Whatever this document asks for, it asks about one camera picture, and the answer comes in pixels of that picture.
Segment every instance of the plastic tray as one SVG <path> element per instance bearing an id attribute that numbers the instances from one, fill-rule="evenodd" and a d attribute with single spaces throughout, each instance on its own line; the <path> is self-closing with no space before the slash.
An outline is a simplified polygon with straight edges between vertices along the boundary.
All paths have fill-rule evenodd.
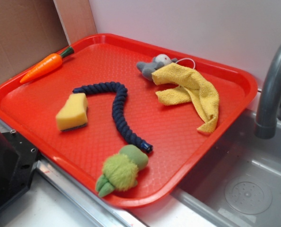
<path id="1" fill-rule="evenodd" d="M 122 208 L 144 206 L 170 193 L 257 92 L 256 81 L 247 72 L 116 35 L 89 36 L 72 47 L 76 53 L 49 75 L 21 85 L 26 70 L 0 85 L 0 118 L 96 193 L 95 182 L 104 160 L 126 145 L 111 116 L 115 94 L 87 97 L 86 127 L 60 132 L 55 115 L 76 87 L 110 81 L 124 84 L 128 89 L 125 118 L 154 150 L 148 167 L 139 172 L 137 187 L 103 198 Z M 173 85 L 156 86 L 141 75 L 136 63 L 150 62 L 160 53 L 192 58 L 196 69 L 218 90 L 219 121 L 214 133 L 204 135 L 196 130 L 203 121 L 191 103 L 164 106 L 158 102 L 155 92 Z M 179 64 L 192 67 L 191 61 Z"/>

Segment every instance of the sponge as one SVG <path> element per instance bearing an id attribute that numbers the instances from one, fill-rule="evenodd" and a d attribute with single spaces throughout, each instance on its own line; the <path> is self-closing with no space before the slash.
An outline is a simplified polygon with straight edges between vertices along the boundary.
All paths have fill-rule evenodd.
<path id="1" fill-rule="evenodd" d="M 56 125 L 60 131 L 71 130 L 85 126 L 88 101 L 85 93 L 71 94 L 65 105 L 56 115 Z"/>

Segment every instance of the tray rim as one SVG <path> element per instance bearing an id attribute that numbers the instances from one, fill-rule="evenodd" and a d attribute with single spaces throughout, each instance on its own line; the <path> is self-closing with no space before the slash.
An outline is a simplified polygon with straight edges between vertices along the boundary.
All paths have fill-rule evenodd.
<path id="1" fill-rule="evenodd" d="M 162 48 L 162 47 L 155 46 L 155 45 L 152 45 L 152 44 L 143 43 L 143 42 L 140 42 L 140 41 L 136 41 L 136 40 L 133 40 L 133 39 L 125 38 L 125 37 L 114 35 L 114 34 L 90 35 L 90 36 L 87 36 L 87 37 L 75 42 L 71 46 L 75 49 L 76 52 L 79 52 L 80 50 L 84 49 L 85 47 L 87 47 L 91 44 L 111 44 L 111 45 L 117 46 L 120 42 L 124 42 L 125 43 L 124 48 L 129 49 L 129 50 L 136 50 L 137 48 L 139 48 L 139 46 L 141 46 L 141 51 L 137 51 L 137 52 L 145 54 L 147 56 L 153 57 L 153 56 L 156 56 L 160 53 L 165 53 L 170 58 L 174 58 L 174 57 L 177 57 L 177 56 L 184 56 L 184 57 L 194 59 L 196 61 L 196 64 L 197 64 L 198 67 L 211 67 L 212 66 L 213 68 L 216 67 L 216 68 L 223 69 L 223 70 L 226 70 L 226 71 L 234 72 L 238 75 L 242 75 L 242 78 L 239 78 L 238 85 L 240 85 L 241 87 L 244 86 L 242 88 L 244 89 L 244 92 L 245 92 L 245 98 L 242 100 L 240 105 L 236 109 L 234 109 L 230 113 L 230 115 L 220 125 L 217 126 L 217 129 L 216 129 L 217 133 L 212 133 L 211 135 L 209 135 L 206 142 L 204 142 L 193 153 L 192 157 L 189 158 L 186 161 L 186 163 L 178 170 L 178 174 L 175 174 L 160 190 L 158 190 L 154 194 L 148 195 L 148 196 L 143 197 L 143 198 L 139 198 L 139 197 L 137 197 L 137 198 L 123 198 L 123 197 L 116 196 L 114 194 L 110 194 L 107 197 L 103 198 L 103 200 L 106 200 L 111 205 L 127 209 L 127 208 L 136 208 L 136 207 L 146 206 L 146 205 L 151 204 L 151 203 L 163 198 L 164 196 L 168 195 L 173 190 L 173 188 L 176 187 L 176 185 L 180 182 L 180 180 L 200 160 L 200 158 L 202 156 L 204 156 L 204 154 L 206 152 L 208 152 L 209 148 L 211 148 L 211 146 L 217 141 L 217 139 L 220 138 L 220 136 L 233 124 L 233 122 L 246 109 L 247 105 L 256 96 L 258 87 L 257 87 L 257 82 L 254 79 L 254 77 L 244 70 L 240 70 L 240 69 L 237 69 L 237 68 L 234 68 L 234 67 L 231 67 L 231 66 L 221 64 L 221 63 L 217 63 L 217 62 L 214 62 L 214 61 L 198 58 L 198 57 L 195 57 L 195 56 L 192 56 L 192 55 L 189 55 L 189 54 L 184 54 L 184 53 L 181 53 L 181 52 L 172 51 L 172 50 L 169 50 L 169 49 L 166 49 L 166 48 Z M 1 93 L 7 94 L 10 91 L 19 87 L 20 86 L 20 83 L 19 83 L 20 79 L 31 68 L 32 67 L 26 69 L 25 71 L 17 74 L 13 78 L 7 80 L 6 82 L 4 82 L 0 85 L 0 101 L 3 99 Z M 9 117 L 1 109 L 0 109 L 0 118 L 6 124 L 8 124 L 11 128 L 14 128 L 18 132 L 24 134 L 24 136 L 28 140 L 30 140 L 32 143 L 35 143 L 35 145 L 37 145 L 37 142 L 36 142 L 37 137 L 30 134 L 30 133 L 27 133 L 28 135 L 25 135 L 26 133 L 25 133 L 24 126 L 21 125 L 19 122 L 16 122 L 11 117 Z M 39 147 L 39 150 L 47 150 L 47 149 L 51 150 L 52 149 L 53 152 L 58 153 L 58 151 L 56 151 L 54 148 L 50 147 L 48 144 L 45 144 L 45 143 L 40 144 L 38 147 Z M 87 184 L 86 188 L 88 188 L 88 186 L 90 186 L 91 188 L 95 188 L 95 182 L 91 181 L 89 179 L 89 176 L 86 173 L 80 172 L 74 165 L 66 162 L 65 158 L 64 159 L 61 158 L 61 159 L 58 159 L 58 160 L 53 160 L 50 157 L 47 157 L 47 158 L 52 160 L 55 164 L 57 164 L 62 169 L 71 170 L 70 172 L 68 172 L 68 171 L 67 172 L 70 175 L 72 175 L 74 178 L 76 177 L 75 175 L 78 172 L 79 178 L 77 180 L 81 184 L 83 184 L 84 186 L 86 186 L 86 184 Z"/>

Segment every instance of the toy carrot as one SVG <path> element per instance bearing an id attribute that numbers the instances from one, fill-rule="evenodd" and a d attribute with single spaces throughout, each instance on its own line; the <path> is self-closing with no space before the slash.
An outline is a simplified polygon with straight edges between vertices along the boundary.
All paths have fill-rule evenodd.
<path id="1" fill-rule="evenodd" d="M 58 68 L 62 65 L 63 58 L 69 56 L 72 53 L 74 53 L 74 50 L 71 46 L 69 46 L 61 54 L 50 54 L 48 57 L 37 63 L 26 75 L 24 75 L 23 78 L 21 78 L 20 83 L 24 84 Z"/>

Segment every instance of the yellow cloth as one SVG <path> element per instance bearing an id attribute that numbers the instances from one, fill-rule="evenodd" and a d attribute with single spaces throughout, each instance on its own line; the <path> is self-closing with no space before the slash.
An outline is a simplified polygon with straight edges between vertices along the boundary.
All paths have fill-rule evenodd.
<path id="1" fill-rule="evenodd" d="M 215 87 L 198 71 L 171 63 L 152 73 L 156 85 L 177 84 L 176 88 L 157 91 L 160 103 L 176 105 L 193 102 L 194 107 L 205 122 L 197 130 L 213 132 L 219 117 L 219 94 Z"/>

